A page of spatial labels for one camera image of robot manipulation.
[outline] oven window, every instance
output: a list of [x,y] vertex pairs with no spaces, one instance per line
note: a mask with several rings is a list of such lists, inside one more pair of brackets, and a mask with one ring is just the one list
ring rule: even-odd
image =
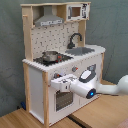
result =
[[72,7],[72,17],[80,16],[81,7]]
[[72,92],[56,92],[56,111],[65,108],[66,106],[73,103],[73,93]]

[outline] burner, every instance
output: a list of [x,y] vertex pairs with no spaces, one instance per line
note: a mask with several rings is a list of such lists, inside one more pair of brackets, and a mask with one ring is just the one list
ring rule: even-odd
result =
[[33,61],[37,62],[39,64],[42,64],[42,65],[45,65],[45,66],[50,66],[50,65],[54,65],[54,64],[57,64],[57,63],[60,63],[60,62],[64,62],[64,61],[69,60],[69,59],[73,59],[73,57],[70,57],[70,56],[67,56],[67,55],[63,55],[63,54],[60,54],[60,55],[62,56],[61,61],[50,61],[49,62],[49,61],[43,60],[43,57],[36,58]]

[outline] oven door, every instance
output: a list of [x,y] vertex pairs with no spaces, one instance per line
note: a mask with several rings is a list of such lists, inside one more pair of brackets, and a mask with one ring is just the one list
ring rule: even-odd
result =
[[82,19],[82,4],[67,5],[67,21]]

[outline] knob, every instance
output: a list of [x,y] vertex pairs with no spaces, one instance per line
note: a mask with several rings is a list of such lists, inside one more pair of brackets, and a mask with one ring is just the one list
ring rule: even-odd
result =
[[59,77],[61,77],[60,74],[58,74],[58,73],[55,73],[55,74],[54,74],[54,78],[59,78]]
[[75,72],[78,68],[77,67],[73,67],[72,71]]

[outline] countertop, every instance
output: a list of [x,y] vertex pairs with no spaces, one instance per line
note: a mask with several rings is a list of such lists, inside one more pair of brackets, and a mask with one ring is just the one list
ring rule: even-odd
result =
[[61,51],[61,52],[58,51],[58,52],[61,53],[61,54],[64,54],[64,55],[73,57],[73,59],[64,61],[64,62],[62,62],[62,63],[55,64],[55,65],[51,65],[51,66],[48,66],[48,67],[46,67],[46,66],[44,66],[44,65],[41,65],[41,64],[38,64],[38,63],[36,63],[36,62],[31,62],[31,61],[29,61],[29,60],[27,60],[27,59],[24,59],[23,62],[24,62],[24,63],[27,63],[28,65],[31,65],[31,66],[33,66],[33,67],[35,67],[35,68],[38,68],[39,70],[48,72],[48,71],[51,70],[51,69],[58,68],[58,67],[63,66],[63,65],[65,65],[65,64],[75,63],[75,62],[77,62],[78,60],[87,59],[87,58],[90,58],[90,57],[93,57],[93,56],[96,56],[96,55],[99,55],[99,54],[105,52],[105,48],[103,48],[103,47],[101,47],[101,46],[97,46],[97,45],[85,45],[85,47],[86,47],[86,48],[94,49],[95,51],[94,51],[94,52],[90,52],[90,53],[85,54],[85,55],[82,55],[82,56],[74,56],[74,55],[65,53],[65,51]]
[[[23,109],[16,110],[0,118],[0,128],[44,128],[37,119]],[[69,118],[52,125],[50,128],[81,128]]]
[[[104,80],[101,83],[114,85]],[[71,117],[86,128],[116,128],[128,118],[128,96],[102,95]]]

